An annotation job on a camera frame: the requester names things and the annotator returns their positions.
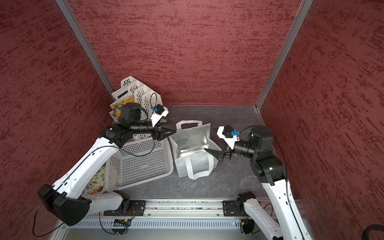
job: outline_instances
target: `mounting plate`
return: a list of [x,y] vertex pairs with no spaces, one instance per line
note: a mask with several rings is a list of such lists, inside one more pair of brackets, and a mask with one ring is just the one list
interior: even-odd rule
[[[136,214],[135,217],[137,216],[143,216],[144,210],[145,210],[145,200],[130,200],[129,201],[129,208],[132,211],[132,206],[135,208]],[[126,213],[122,213],[119,210],[109,210],[104,212],[104,216],[116,216],[116,217],[122,217],[122,216],[133,216],[130,211],[127,211]]]
[[248,216],[240,214],[237,210],[236,201],[223,201],[223,213],[225,217]]

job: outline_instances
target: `gray mat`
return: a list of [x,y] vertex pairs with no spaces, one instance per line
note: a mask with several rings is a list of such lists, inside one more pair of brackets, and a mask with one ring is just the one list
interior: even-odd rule
[[[167,106],[167,118],[173,123],[166,126],[175,129],[175,123],[181,120],[201,120],[211,123],[211,139],[221,148],[224,141],[216,135],[217,127],[231,125],[240,131],[248,126],[257,125],[256,115],[251,106]],[[196,124],[185,124],[183,128]],[[250,129],[241,134],[247,139]],[[237,193],[252,191],[257,197],[267,197],[266,192],[253,174],[249,159],[232,156],[217,164],[207,177],[192,180],[179,178],[176,167],[167,177],[124,189],[131,198],[224,198],[235,197]]]

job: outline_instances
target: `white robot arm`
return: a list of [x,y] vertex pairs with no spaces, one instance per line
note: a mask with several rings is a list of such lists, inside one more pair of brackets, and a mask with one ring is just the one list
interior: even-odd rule
[[271,199],[279,224],[264,211],[251,192],[238,195],[239,212],[249,215],[270,240],[312,240],[293,200],[286,170],[272,153],[273,136],[270,130],[261,125],[253,126],[249,142],[241,142],[239,133],[231,126],[220,126],[217,135],[226,142],[228,147],[224,147],[221,152],[205,150],[220,161],[225,155],[231,158],[232,153],[250,158],[252,171]]
[[119,209],[128,212],[127,196],[116,192],[101,195],[82,195],[83,189],[100,167],[130,139],[133,134],[151,134],[154,141],[162,140],[175,133],[162,127],[171,123],[159,122],[168,109],[157,105],[151,121],[140,120],[141,111],[147,112],[138,103],[127,103],[121,108],[119,122],[109,125],[100,134],[87,153],[53,185],[44,184],[38,195],[45,207],[68,226],[78,223],[86,215],[106,210]]

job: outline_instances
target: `cable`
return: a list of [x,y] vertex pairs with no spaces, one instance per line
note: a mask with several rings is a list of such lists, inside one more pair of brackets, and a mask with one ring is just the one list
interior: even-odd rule
[[246,130],[246,129],[250,128],[250,127],[253,127],[253,126],[254,126],[254,125],[244,128],[243,130],[241,130],[241,131],[239,132],[239,135],[240,135],[240,133],[242,133],[244,130]]
[[265,209],[268,205],[271,205],[271,207],[272,207],[272,211],[271,211],[271,217],[272,217],[272,213],[273,213],[273,206],[272,206],[272,204],[267,204],[267,205],[265,205],[265,206],[263,207],[263,209]]
[[[63,181],[63,183],[55,190],[56,192],[57,192],[57,190],[59,190],[59,188],[69,179],[69,177],[77,170],[77,168],[79,168],[79,166],[92,154],[92,153],[94,153],[95,151],[97,151],[98,149],[100,149],[100,148],[103,148],[103,147],[114,147],[114,148],[117,148],[117,149],[120,149],[120,150],[122,150],[122,151],[124,151],[124,152],[126,152],[126,153],[128,153],[128,154],[130,154],[130,155],[133,155],[133,156],[135,156],[135,157],[143,157],[143,156],[146,156],[146,155],[148,155],[148,154],[150,154],[152,151],[153,151],[153,149],[155,148],[155,139],[154,138],[152,138],[153,139],[153,147],[152,147],[152,150],[149,152],[149,153],[146,153],[146,154],[144,154],[144,155],[135,155],[135,154],[132,154],[132,153],[130,153],[130,152],[128,152],[128,151],[126,151],[126,150],[124,150],[124,149],[121,149],[121,148],[119,148],[119,147],[115,147],[115,146],[102,146],[102,147],[98,147],[98,148],[96,148],[95,150],[93,150],[90,154],[88,154],[88,156],[86,156],[85,158],[84,158],[84,160],[82,160],[81,161],[81,163],[68,175],[68,177]],[[36,217],[37,217],[37,213],[38,213],[38,211],[40,210],[40,207],[45,203],[45,201],[48,199],[48,198],[50,198],[53,194],[54,194],[55,192],[53,192],[51,195],[49,195],[46,199],[44,199],[42,202],[41,202],[41,204],[40,204],[40,206],[37,208],[37,210],[36,210],[36,213],[35,213],[35,216],[34,216],[34,218],[33,218],[33,225],[32,225],[32,234],[35,236],[35,237],[43,237],[43,236],[46,236],[46,235],[48,235],[48,234],[50,234],[51,232],[53,232],[53,231],[55,231],[56,229],[58,229],[60,226],[62,226],[64,223],[62,223],[60,226],[58,226],[58,227],[56,227],[55,229],[53,229],[52,231],[50,231],[50,232],[48,232],[48,233],[46,233],[46,234],[43,234],[43,235],[36,235],[36,233],[35,233],[35,225],[36,225]]]
[[155,107],[156,107],[156,104],[157,104],[157,94],[156,94],[156,93],[152,93],[152,94],[151,94],[151,97],[150,97],[150,99],[149,99],[149,102],[152,104],[152,96],[153,96],[153,94],[155,94],[155,96],[156,96],[156,102],[155,102],[155,105],[154,105],[154,108],[153,108],[153,111],[152,111],[151,116],[153,115],[153,112],[155,111]]
[[126,231],[123,232],[122,234],[119,234],[118,232],[117,233],[108,232],[107,230],[104,229],[103,225],[101,224],[100,215],[101,215],[101,213],[99,212],[99,223],[100,223],[101,229],[103,229],[104,232],[112,234],[112,235],[123,235],[123,234],[126,234],[128,232],[128,227],[123,228],[123,230],[126,230]]
[[290,207],[290,209],[291,209],[291,212],[292,212],[293,218],[295,219],[295,222],[296,222],[296,224],[297,224],[297,227],[299,228],[301,237],[304,239],[304,235],[303,235],[303,233],[302,233],[302,231],[301,231],[299,222],[297,221],[296,216],[295,216],[295,213],[293,212],[293,209],[292,209],[292,206],[291,206],[291,201],[289,200],[289,194],[288,194],[288,164],[287,164],[287,161],[285,160],[285,156],[284,156],[284,153],[283,153],[283,149],[281,148],[279,142],[277,141],[277,138],[276,138],[275,136],[273,136],[273,138],[275,139],[277,145],[278,145],[279,148],[280,148],[280,152],[281,152],[281,155],[283,156],[284,163],[285,163],[285,189],[286,189],[286,194],[287,194],[288,205],[289,205],[289,207]]
[[369,233],[371,231],[382,231],[384,232],[384,225],[372,224],[369,225],[361,234],[361,240],[369,240]]
[[[132,221],[132,219],[135,218],[136,210],[135,210],[135,207],[134,207],[133,205],[132,205],[131,207],[133,208],[133,213],[134,213],[134,214],[133,214],[133,217],[132,217],[132,211],[131,211],[131,208],[129,208],[129,211],[131,212],[131,221]],[[128,230],[129,230],[128,227],[124,227],[124,228],[123,228],[123,230],[125,229],[126,231],[123,232],[122,234],[108,232],[107,230],[104,229],[103,225],[101,224],[100,215],[101,215],[101,213],[99,212],[99,223],[100,223],[101,228],[104,230],[104,232],[109,233],[109,234],[113,234],[113,235],[123,235],[123,234],[126,234],[126,233],[128,232]]]
[[105,146],[105,147],[114,147],[114,148],[117,148],[117,149],[119,149],[119,150],[122,150],[122,151],[124,151],[124,152],[126,152],[126,153],[128,153],[128,154],[130,154],[130,155],[132,155],[132,156],[135,156],[135,157],[144,157],[144,156],[146,156],[146,155],[148,155],[148,154],[150,154],[152,151],[153,151],[153,149],[155,149],[155,139],[152,137],[152,139],[153,139],[153,147],[152,147],[152,149],[151,149],[151,151],[149,152],[149,153],[146,153],[146,154],[144,154],[144,155],[135,155],[135,154],[133,154],[133,153],[130,153],[130,152],[128,152],[128,151],[126,151],[126,150],[124,150],[124,149],[122,149],[122,148],[119,148],[119,147],[115,147],[115,146]]

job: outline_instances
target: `red textured wall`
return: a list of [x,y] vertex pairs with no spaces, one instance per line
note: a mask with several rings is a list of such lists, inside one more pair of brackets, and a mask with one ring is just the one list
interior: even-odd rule
[[[34,239],[37,190],[110,123],[108,93],[54,0],[0,3],[0,239]],[[38,234],[57,219],[43,209]]]
[[383,11],[314,0],[262,107],[316,239],[384,224]]
[[115,88],[167,104],[256,104],[301,0],[69,0]]

